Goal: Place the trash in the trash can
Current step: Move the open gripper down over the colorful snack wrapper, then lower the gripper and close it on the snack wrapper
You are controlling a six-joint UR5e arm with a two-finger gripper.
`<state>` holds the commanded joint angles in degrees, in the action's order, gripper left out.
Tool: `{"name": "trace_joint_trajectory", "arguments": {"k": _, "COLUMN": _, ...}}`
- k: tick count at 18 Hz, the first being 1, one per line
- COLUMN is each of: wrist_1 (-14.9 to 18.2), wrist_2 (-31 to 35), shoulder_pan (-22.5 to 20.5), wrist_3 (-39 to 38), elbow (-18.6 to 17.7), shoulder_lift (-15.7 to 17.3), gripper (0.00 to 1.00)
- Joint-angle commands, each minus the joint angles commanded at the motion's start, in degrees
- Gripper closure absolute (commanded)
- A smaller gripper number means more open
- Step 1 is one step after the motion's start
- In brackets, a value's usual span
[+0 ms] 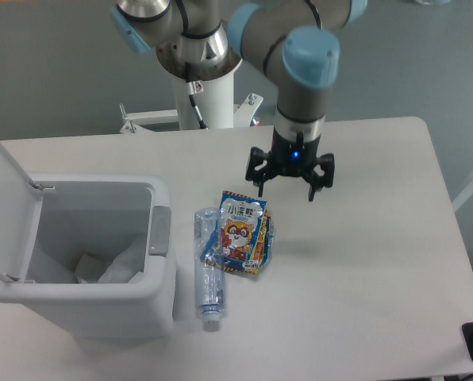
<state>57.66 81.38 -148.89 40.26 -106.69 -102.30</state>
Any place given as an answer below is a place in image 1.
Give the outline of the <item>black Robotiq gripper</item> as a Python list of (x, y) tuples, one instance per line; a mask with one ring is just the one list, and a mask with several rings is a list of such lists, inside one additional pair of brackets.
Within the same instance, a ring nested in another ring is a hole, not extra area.
[(251, 148), (245, 179), (258, 187), (258, 195), (262, 196), (268, 180), (277, 175), (299, 177), (302, 173), (302, 178), (310, 185), (308, 199), (312, 202), (316, 192), (333, 186), (335, 175), (335, 156), (327, 153), (317, 157), (320, 139), (297, 144), (296, 137), (290, 141), (274, 129), (270, 152)]

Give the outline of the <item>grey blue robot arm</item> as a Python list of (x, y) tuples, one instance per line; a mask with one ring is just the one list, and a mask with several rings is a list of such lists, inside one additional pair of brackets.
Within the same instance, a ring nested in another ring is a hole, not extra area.
[(154, 52), (171, 76), (182, 130), (232, 128), (233, 78), (251, 64), (277, 88), (271, 149), (250, 151), (245, 178), (302, 178), (315, 194), (333, 184), (333, 154), (317, 154), (338, 74), (334, 29), (350, 25), (364, 1), (248, 2), (228, 20), (219, 1), (117, 1), (113, 23), (136, 53)]

